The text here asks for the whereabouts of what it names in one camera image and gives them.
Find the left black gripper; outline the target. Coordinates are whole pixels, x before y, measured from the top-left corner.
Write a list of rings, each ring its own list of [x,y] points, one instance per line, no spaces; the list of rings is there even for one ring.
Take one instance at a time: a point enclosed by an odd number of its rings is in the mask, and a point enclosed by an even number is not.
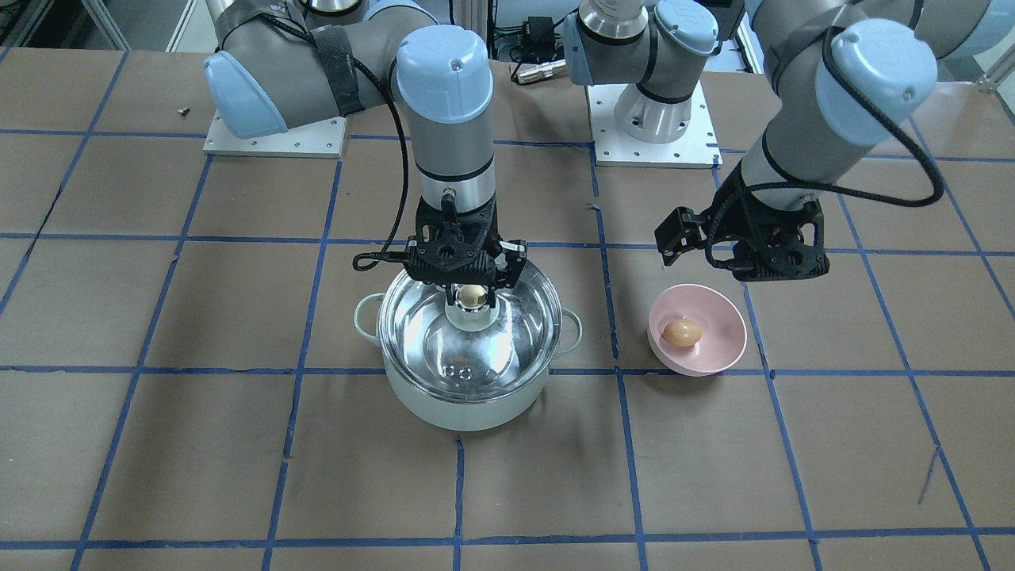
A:
[[[714,259],[710,266],[731,271],[740,282],[805,281],[830,270],[824,249],[824,217],[817,200],[806,200],[798,209],[774,209],[757,197],[764,190],[801,186],[819,190],[822,185],[800,179],[749,185],[743,163],[733,168],[710,205],[710,249],[718,242],[733,241],[733,257]]]

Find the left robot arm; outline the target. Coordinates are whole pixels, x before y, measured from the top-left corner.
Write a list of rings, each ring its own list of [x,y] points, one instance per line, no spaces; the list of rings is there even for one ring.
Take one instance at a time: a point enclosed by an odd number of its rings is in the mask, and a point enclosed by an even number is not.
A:
[[[780,104],[761,137],[695,213],[678,207],[655,230],[665,265],[701,249],[740,282],[801,281],[827,274],[819,196],[841,193],[918,209],[944,179],[902,122],[929,97],[938,64],[971,56],[1013,27],[1011,1],[747,1]],[[624,86],[614,119],[647,144],[681,134],[691,93],[718,50],[718,22],[695,1],[583,1],[562,22],[570,80]],[[894,138],[923,167],[927,197],[900,198],[838,185]]]

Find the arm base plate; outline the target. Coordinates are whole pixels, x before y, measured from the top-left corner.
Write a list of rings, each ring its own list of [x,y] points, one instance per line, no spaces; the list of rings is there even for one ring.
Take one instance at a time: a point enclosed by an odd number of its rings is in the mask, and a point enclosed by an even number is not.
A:
[[[701,83],[688,100],[663,104],[636,86],[588,86],[588,120],[600,167],[720,167],[720,144]]]
[[[203,145],[203,152],[235,158],[340,159],[343,155],[348,120],[331,118],[283,133],[243,140],[229,131],[216,111]]]

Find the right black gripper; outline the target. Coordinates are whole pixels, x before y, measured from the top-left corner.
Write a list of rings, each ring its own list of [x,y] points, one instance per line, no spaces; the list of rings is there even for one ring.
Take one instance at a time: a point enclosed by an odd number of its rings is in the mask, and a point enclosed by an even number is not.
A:
[[[404,270],[414,281],[446,286],[447,307],[457,303],[457,285],[479,285],[487,288],[486,306],[498,308],[497,289],[515,288],[527,263],[525,241],[501,239],[495,197],[464,213],[449,195],[438,207],[418,201]]]

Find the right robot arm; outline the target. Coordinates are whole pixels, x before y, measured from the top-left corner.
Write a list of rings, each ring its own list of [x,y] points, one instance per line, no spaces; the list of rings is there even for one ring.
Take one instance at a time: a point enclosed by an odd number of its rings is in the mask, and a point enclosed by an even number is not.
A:
[[[528,260],[497,230],[494,80],[485,43],[442,25],[412,1],[377,1],[349,25],[315,26],[294,1],[210,1],[216,51],[205,78],[242,140],[366,109],[387,108],[404,176],[417,173],[416,230],[405,249],[353,259],[358,271],[396,263],[467,312],[496,307]]]

